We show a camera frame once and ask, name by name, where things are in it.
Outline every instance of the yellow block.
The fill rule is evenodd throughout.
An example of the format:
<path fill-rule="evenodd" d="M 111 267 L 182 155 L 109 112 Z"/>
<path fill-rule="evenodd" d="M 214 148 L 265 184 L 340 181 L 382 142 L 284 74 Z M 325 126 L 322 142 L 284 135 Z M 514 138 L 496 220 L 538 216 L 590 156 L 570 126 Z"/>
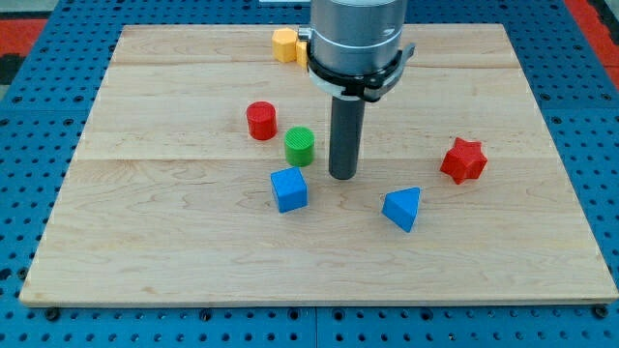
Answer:
<path fill-rule="evenodd" d="M 303 69 L 308 68 L 308 43 L 297 41 L 297 64 Z"/>
<path fill-rule="evenodd" d="M 273 56 L 282 63 L 297 59 L 297 32 L 290 28 L 278 29 L 273 32 Z"/>

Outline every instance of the blue object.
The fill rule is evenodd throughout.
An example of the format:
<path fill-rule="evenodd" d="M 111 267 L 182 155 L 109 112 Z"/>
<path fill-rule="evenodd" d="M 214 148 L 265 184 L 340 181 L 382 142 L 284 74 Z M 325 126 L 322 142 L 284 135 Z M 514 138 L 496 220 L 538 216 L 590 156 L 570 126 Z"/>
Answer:
<path fill-rule="evenodd" d="M 309 20 L 310 8 L 273 8 L 256 0 L 58 2 L 0 101 L 0 347 L 619 346 L 619 303 L 205 312 L 63 308 L 50 322 L 44 308 L 19 302 L 19 275 L 32 262 L 123 25 Z M 619 93 L 563 1 L 410 0 L 406 22 L 505 26 L 604 259 L 619 281 Z M 457 261 L 456 253 L 451 257 Z M 290 262 L 296 262 L 293 255 Z"/>
<path fill-rule="evenodd" d="M 308 205 L 308 185 L 301 169 L 292 167 L 271 174 L 273 196 L 280 213 L 303 208 Z"/>
<path fill-rule="evenodd" d="M 382 213 L 395 222 L 399 228 L 410 232 L 417 217 L 421 193 L 420 188 L 407 188 L 387 193 Z"/>

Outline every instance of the red star-shaped block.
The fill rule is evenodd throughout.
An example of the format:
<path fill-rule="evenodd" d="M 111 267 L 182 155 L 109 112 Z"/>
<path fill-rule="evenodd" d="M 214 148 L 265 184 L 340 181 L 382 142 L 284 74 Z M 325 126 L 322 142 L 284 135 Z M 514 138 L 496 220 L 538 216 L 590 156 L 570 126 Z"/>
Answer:
<path fill-rule="evenodd" d="M 481 141 L 466 141 L 457 137 L 454 147 L 443 159 L 441 171 L 449 174 L 460 185 L 466 179 L 479 178 L 486 163 Z"/>

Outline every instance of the green cylinder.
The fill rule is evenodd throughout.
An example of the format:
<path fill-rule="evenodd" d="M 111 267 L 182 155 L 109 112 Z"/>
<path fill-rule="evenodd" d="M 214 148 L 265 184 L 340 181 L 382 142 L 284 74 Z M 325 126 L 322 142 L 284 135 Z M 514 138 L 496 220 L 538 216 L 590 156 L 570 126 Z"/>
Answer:
<path fill-rule="evenodd" d="M 292 166 L 306 166 L 313 161 L 314 137 L 310 129 L 293 127 L 286 132 L 283 141 L 286 160 Z"/>

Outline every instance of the toy block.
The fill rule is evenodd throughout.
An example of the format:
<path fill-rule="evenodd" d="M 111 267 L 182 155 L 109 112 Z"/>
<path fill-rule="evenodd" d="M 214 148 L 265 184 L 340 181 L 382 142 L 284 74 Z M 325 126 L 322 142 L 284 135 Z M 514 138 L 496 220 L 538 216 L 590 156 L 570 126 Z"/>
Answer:
<path fill-rule="evenodd" d="M 286 160 L 290 165 L 306 166 L 313 162 L 313 132 L 305 127 L 293 127 L 283 140 Z"/>
<path fill-rule="evenodd" d="M 303 69 L 308 68 L 308 43 L 297 41 L 297 64 Z"/>
<path fill-rule="evenodd" d="M 282 63 L 297 59 L 297 32 L 290 28 L 277 29 L 271 38 L 273 57 Z"/>
<path fill-rule="evenodd" d="M 420 188 L 407 188 L 387 193 L 383 203 L 383 215 L 399 228 L 410 232 L 417 217 L 421 192 Z"/>
<path fill-rule="evenodd" d="M 271 185 L 280 213 L 308 205 L 308 185 L 298 167 L 272 173 Z"/>
<path fill-rule="evenodd" d="M 269 140 L 278 132 L 275 107 L 266 101 L 257 101 L 248 106 L 250 135 L 256 140 Z"/>
<path fill-rule="evenodd" d="M 441 171 L 449 174 L 460 185 L 466 179 L 478 179 L 486 163 L 481 141 L 466 141 L 457 137 L 454 147 L 443 159 Z"/>

